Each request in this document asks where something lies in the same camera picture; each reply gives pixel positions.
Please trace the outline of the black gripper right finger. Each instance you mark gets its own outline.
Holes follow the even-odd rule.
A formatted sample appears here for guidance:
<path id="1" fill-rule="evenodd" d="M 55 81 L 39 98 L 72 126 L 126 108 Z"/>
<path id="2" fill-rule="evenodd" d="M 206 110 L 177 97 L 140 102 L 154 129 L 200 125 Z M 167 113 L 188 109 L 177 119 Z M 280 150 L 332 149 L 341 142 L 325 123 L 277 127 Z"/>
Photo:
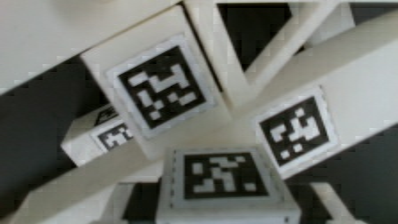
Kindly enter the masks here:
<path id="1" fill-rule="evenodd" d="M 325 182 L 314 182 L 310 184 L 310 188 L 330 215 L 330 219 L 325 221 L 325 224 L 367 224 L 353 217 L 330 184 Z"/>

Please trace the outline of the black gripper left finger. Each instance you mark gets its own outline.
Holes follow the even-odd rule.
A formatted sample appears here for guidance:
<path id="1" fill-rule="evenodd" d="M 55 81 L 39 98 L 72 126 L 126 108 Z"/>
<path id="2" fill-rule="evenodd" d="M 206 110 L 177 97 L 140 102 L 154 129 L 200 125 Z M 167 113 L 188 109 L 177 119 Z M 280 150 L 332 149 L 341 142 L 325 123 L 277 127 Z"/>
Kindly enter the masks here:
<path id="1" fill-rule="evenodd" d="M 88 224 L 127 224 L 122 218 L 135 184 L 115 185 L 99 219 Z"/>

